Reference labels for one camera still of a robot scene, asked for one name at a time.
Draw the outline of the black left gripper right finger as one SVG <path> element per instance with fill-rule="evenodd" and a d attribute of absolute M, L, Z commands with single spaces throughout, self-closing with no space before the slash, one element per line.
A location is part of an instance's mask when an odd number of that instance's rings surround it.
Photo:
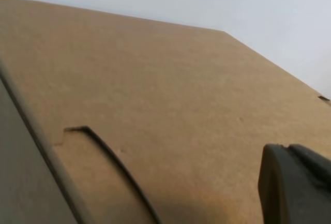
<path fill-rule="evenodd" d="M 330 183 L 330 159 L 310 150 L 309 148 L 292 144 L 288 149 L 301 161 L 315 178 Z"/>

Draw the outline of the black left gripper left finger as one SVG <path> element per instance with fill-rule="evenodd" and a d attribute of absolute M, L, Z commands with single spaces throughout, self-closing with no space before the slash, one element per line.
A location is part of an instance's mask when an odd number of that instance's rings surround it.
<path fill-rule="evenodd" d="M 282 145 L 263 148 L 258 191 L 264 223 L 330 223 L 330 183 Z"/>

